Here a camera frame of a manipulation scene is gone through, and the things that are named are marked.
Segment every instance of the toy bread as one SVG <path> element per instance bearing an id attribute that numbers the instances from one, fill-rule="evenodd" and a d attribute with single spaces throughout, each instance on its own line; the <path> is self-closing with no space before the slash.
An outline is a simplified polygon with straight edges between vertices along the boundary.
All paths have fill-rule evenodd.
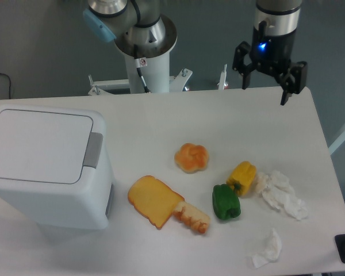
<path id="1" fill-rule="evenodd" d="M 201 234 L 207 231 L 211 221 L 207 214 L 185 201 L 179 202 L 172 213 L 178 220 Z"/>
<path id="2" fill-rule="evenodd" d="M 129 189 L 128 200 L 152 225 L 161 229 L 184 198 L 162 181 L 146 175 Z"/>
<path id="3" fill-rule="evenodd" d="M 175 154 L 176 164 L 186 173 L 204 170 L 207 166 L 209 154 L 203 145 L 184 144 Z"/>

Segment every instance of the green bell pepper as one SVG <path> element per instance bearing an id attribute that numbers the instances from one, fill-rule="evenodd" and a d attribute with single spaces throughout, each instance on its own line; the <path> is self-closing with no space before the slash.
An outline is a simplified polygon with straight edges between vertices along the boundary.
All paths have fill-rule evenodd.
<path id="1" fill-rule="evenodd" d="M 214 213 L 221 220 L 228 220 L 240 215 L 239 199 L 227 184 L 213 187 L 212 204 Z"/>

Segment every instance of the white table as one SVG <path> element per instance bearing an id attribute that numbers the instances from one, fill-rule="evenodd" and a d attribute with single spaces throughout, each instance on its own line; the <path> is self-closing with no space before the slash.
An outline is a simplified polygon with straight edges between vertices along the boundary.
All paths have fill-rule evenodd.
<path id="1" fill-rule="evenodd" d="M 280 106 L 279 88 L 10 100 L 97 110 L 106 118 L 116 177 L 110 225 L 84 231 L 37 225 L 0 199 L 0 275 L 291 275 L 345 271 L 334 236 L 345 233 L 345 205 L 308 89 Z M 184 143 L 204 145 L 205 171 L 174 164 Z M 212 189 L 243 160 L 290 178 L 309 218 L 296 221 L 262 198 L 241 200 L 238 220 L 213 213 Z M 206 235 L 170 218 L 158 231 L 127 200 L 154 175 L 210 215 Z M 275 227 L 283 250 L 255 270 L 250 254 Z"/>

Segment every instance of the yellow bell pepper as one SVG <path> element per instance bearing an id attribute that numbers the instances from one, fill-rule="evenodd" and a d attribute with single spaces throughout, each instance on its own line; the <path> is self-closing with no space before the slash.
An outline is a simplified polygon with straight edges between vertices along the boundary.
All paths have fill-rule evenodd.
<path id="1" fill-rule="evenodd" d="M 226 184 L 240 197 L 248 193 L 257 169 L 249 161 L 241 162 L 233 170 Z"/>

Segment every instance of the toy food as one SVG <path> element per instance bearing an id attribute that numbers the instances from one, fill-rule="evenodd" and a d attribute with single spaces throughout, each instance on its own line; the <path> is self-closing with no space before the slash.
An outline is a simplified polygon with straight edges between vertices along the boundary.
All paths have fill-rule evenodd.
<path id="1" fill-rule="evenodd" d="M 185 225 L 190 226 L 191 229 L 201 234 L 207 231 L 211 221 L 207 214 L 185 201 L 179 202 L 172 214 L 178 220 L 184 222 Z"/>
<path id="2" fill-rule="evenodd" d="M 176 205 L 184 198 L 151 175 L 137 180 L 128 191 L 128 200 L 150 223 L 161 229 Z"/>
<path id="3" fill-rule="evenodd" d="M 212 205 L 214 213 L 220 220 L 228 220 L 240 215 L 239 199 L 227 184 L 213 187 Z"/>
<path id="4" fill-rule="evenodd" d="M 184 144 L 175 154 L 176 164 L 186 173 L 204 170 L 207 166 L 209 154 L 202 145 Z"/>
<path id="5" fill-rule="evenodd" d="M 241 162 L 226 180 L 226 184 L 229 185 L 238 196 L 243 196 L 248 193 L 255 178 L 255 173 L 256 167 L 250 162 Z"/>

